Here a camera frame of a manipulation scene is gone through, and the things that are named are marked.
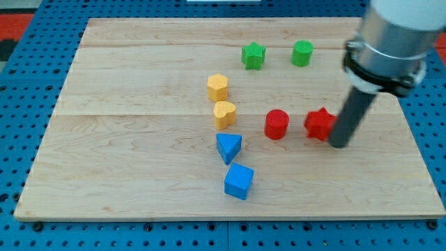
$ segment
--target blue pegboard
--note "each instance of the blue pegboard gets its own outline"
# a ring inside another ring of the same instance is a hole
[[[90,17],[363,15],[367,1],[44,0],[0,74],[0,250],[444,250],[446,220],[368,222],[21,223],[12,216]],[[446,68],[435,52],[403,112],[446,202]]]

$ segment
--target green star-shaped block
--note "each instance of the green star-shaped block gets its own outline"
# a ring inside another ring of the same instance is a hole
[[[260,70],[265,61],[266,47],[251,43],[242,47],[242,62],[245,64],[245,70]]]

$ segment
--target yellow block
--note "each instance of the yellow block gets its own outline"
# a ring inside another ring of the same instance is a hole
[[[208,97],[211,100],[224,101],[228,98],[228,78],[215,74],[208,78]]]
[[[236,105],[219,101],[214,105],[214,126],[217,130],[223,130],[236,122]]]

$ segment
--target wooden plank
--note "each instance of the wooden plank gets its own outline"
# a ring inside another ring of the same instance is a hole
[[[305,137],[310,110],[338,112],[351,86],[342,45],[355,18],[92,19],[15,210],[23,221],[379,220],[445,214],[396,98],[380,95],[342,150]],[[305,68],[293,43],[315,44]],[[267,46],[246,71],[241,46]],[[223,192],[206,80],[229,77],[256,173],[247,201]],[[287,136],[263,135],[266,113]]]

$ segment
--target red star-shaped block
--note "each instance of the red star-shaped block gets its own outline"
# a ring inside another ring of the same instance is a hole
[[[308,130],[308,138],[317,138],[326,141],[337,117],[331,115],[322,107],[317,112],[309,112],[305,119],[305,128]]]

